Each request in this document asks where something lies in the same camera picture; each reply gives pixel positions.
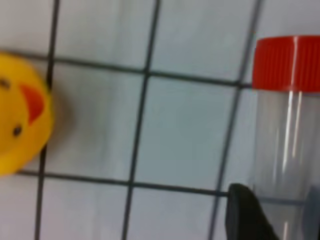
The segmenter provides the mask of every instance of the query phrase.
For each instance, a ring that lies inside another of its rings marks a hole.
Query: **red cap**
[[[255,89],[320,92],[320,36],[283,36],[257,42]]]

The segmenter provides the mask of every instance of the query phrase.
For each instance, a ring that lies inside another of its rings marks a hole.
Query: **yellow rubber duck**
[[[0,176],[15,173],[41,151],[53,122],[45,82],[25,60],[0,53]]]

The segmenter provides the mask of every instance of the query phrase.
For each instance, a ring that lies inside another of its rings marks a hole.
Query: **tile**
[[[135,189],[128,240],[206,240],[213,197]]]
[[[0,179],[0,239],[33,240],[38,180],[8,176]]]
[[[234,89],[152,78],[136,180],[212,189]]]
[[[29,62],[37,70],[37,72],[40,74],[42,79],[46,81],[47,67],[48,67],[47,62],[40,61],[40,60],[29,60]],[[23,169],[37,171],[39,169],[39,164],[40,164],[40,153],[37,156],[35,156],[31,162],[29,162],[26,166],[24,166]]]
[[[142,68],[153,4],[153,0],[61,1],[56,54]]]
[[[56,65],[46,171],[128,179],[142,77]]]
[[[255,0],[164,0],[152,69],[234,81]]]
[[[0,48],[46,54],[53,0],[1,0]]]
[[[41,239],[120,240],[127,189],[46,179]]]
[[[212,240],[227,240],[226,235],[226,209],[227,209],[227,199],[221,198],[219,201],[218,214],[214,226],[214,233]]]
[[[318,0],[265,0],[256,38],[266,38],[287,35],[320,35]],[[246,81],[251,82],[251,58],[248,66]]]
[[[222,185],[225,191],[231,183],[252,184],[257,100],[256,92],[252,90],[241,92]]]

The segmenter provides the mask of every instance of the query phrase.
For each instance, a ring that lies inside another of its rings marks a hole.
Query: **orange beak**
[[[45,103],[41,94],[28,85],[22,84],[19,86],[27,105],[29,119],[28,123],[31,125],[44,111]]]

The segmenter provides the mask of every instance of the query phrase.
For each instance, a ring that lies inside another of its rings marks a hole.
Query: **black grid line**
[[[251,48],[252,48],[252,45],[253,45],[253,42],[255,39],[254,32],[257,29],[258,20],[259,20],[260,12],[262,10],[263,2],[264,2],[264,0],[256,0],[254,3],[252,16],[250,19],[250,25],[249,25],[248,32],[247,32],[246,45],[244,48],[243,57],[242,57],[242,61],[241,61],[241,67],[240,67],[240,71],[239,71],[239,77],[238,77],[239,83],[242,83],[244,81],[244,78],[246,75],[246,70],[249,65]],[[238,107],[239,107],[240,96],[241,96],[241,88],[237,87],[235,94],[234,94],[233,102],[232,102],[231,114],[229,117],[227,133],[226,133],[226,137],[225,137],[225,141],[224,141],[224,147],[223,147],[223,152],[222,152],[218,180],[217,180],[217,184],[216,184],[216,188],[215,188],[217,191],[219,191],[223,185],[224,175],[226,172],[226,166],[227,166],[227,161],[228,161],[228,156],[229,156],[229,150],[230,150],[230,146],[231,146],[231,140],[232,140],[232,136],[233,136],[234,128],[235,128],[235,122],[236,122],[236,117],[237,117],[237,112],[238,112]],[[217,221],[218,209],[219,209],[219,205],[220,205],[219,203],[220,203],[220,198],[216,197],[213,202],[212,215],[211,215],[211,220],[210,220],[210,224],[209,224],[208,240],[214,239],[215,226],[216,226],[216,221]]]
[[[145,102],[146,102],[147,90],[148,90],[149,79],[150,79],[150,68],[151,68],[151,61],[154,53],[154,47],[155,47],[155,38],[156,38],[158,21],[159,21],[160,7],[161,7],[161,1],[155,0],[148,47],[147,47],[147,55],[145,60],[145,68],[144,68],[145,74],[143,78],[139,110],[138,110],[138,116],[137,116],[137,124],[135,129],[135,137],[134,137],[130,176],[129,176],[129,187],[128,187],[125,208],[124,208],[124,219],[123,219],[123,228],[122,228],[122,236],[121,236],[122,240],[127,240],[128,230],[129,230],[132,197],[133,197],[133,191],[134,191],[134,181],[135,181],[136,168],[137,168],[137,158],[138,158],[140,137],[141,137],[141,131],[142,131],[142,124],[144,120]]]
[[[19,57],[24,57],[31,60],[39,60],[39,61],[48,60],[48,56],[43,54],[37,54],[34,52],[14,50],[11,48],[0,48],[0,50],[3,52],[7,52],[10,54],[17,55]],[[74,59],[74,58],[68,58],[68,57],[55,57],[54,62],[56,64],[66,64],[66,65],[72,65],[75,67],[101,69],[101,70],[113,71],[113,72],[119,72],[119,73],[129,73],[129,74],[139,74],[139,75],[146,74],[145,69],[140,69],[136,67],[128,67],[123,65],[108,64],[108,63],[94,62],[94,61],[85,61],[81,59]],[[177,72],[154,71],[154,70],[150,70],[148,72],[148,75],[150,77],[164,78],[166,80],[174,80],[174,81],[191,82],[196,84],[220,85],[224,87],[238,87],[241,89],[252,88],[251,83],[239,82],[233,79],[217,79],[212,77],[186,75],[186,74],[181,74]]]
[[[52,11],[52,22],[50,30],[49,50],[47,56],[47,72],[46,72],[46,83],[49,89],[52,87],[54,64],[55,64],[55,48],[58,28],[58,16],[59,16],[60,0],[53,1]],[[45,181],[45,167],[46,167],[46,156],[47,146],[45,146],[40,153],[40,165],[39,165],[39,176],[38,176],[38,187],[36,197],[36,209],[35,209],[35,228],[34,228],[34,239],[40,240],[41,234],[41,216],[42,216],[42,202],[44,192],[44,181]]]
[[[39,172],[32,171],[32,170],[21,170],[17,173],[17,175],[37,178],[39,177]],[[115,185],[115,186],[123,186],[123,187],[128,187],[131,184],[128,180],[80,176],[80,175],[72,175],[72,174],[61,174],[61,173],[54,173],[54,172],[45,172],[44,177],[46,179],[74,181],[74,182],[82,182],[87,184]],[[213,197],[219,197],[219,198],[227,198],[229,195],[228,192],[226,191],[157,184],[157,183],[149,183],[149,182],[135,181],[131,185],[133,185],[134,188],[140,188],[140,189],[207,195],[207,196],[213,196]],[[302,207],[305,204],[305,202],[302,200],[292,200],[292,199],[284,199],[284,198],[258,197],[258,199],[261,203],[268,204],[268,205],[285,205],[290,207]]]

